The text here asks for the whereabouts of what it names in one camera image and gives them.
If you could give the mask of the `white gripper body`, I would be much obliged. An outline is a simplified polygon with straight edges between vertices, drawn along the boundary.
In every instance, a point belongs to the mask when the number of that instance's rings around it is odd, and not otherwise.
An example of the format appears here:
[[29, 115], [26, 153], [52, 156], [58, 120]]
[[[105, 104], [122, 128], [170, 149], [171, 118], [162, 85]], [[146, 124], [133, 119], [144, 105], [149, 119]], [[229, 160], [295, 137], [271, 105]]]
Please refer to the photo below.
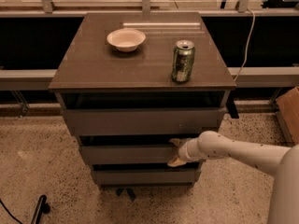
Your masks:
[[206, 159], [206, 154], [198, 146], [197, 138], [181, 139], [178, 146], [178, 156], [185, 162]]

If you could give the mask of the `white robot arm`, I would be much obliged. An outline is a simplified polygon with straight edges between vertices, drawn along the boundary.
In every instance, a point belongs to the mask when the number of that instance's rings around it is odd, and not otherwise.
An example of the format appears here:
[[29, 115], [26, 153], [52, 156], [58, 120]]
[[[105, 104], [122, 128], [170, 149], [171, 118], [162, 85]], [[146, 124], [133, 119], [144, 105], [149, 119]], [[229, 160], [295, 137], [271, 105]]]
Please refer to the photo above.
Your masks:
[[229, 157], [274, 177], [267, 224], [299, 224], [299, 146], [242, 142], [217, 132], [170, 139], [176, 146], [168, 166]]

